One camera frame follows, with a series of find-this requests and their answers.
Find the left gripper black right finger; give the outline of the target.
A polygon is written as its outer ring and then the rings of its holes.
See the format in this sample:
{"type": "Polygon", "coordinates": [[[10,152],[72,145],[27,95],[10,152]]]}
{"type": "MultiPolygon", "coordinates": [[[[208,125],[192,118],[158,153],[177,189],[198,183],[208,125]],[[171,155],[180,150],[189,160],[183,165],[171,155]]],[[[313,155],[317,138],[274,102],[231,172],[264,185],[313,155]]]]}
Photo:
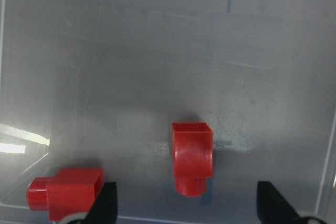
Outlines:
{"type": "Polygon", "coordinates": [[[261,223],[327,223],[315,216],[301,216],[269,181],[257,183],[257,216],[261,223]]]}

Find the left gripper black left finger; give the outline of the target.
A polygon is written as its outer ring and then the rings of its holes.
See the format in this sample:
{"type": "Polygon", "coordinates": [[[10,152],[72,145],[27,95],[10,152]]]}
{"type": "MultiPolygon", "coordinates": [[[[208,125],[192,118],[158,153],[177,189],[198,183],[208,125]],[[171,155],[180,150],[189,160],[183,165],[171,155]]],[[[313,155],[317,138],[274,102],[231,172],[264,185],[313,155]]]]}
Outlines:
{"type": "Polygon", "coordinates": [[[116,223],[117,183],[104,183],[89,212],[79,223],[116,223]]]}

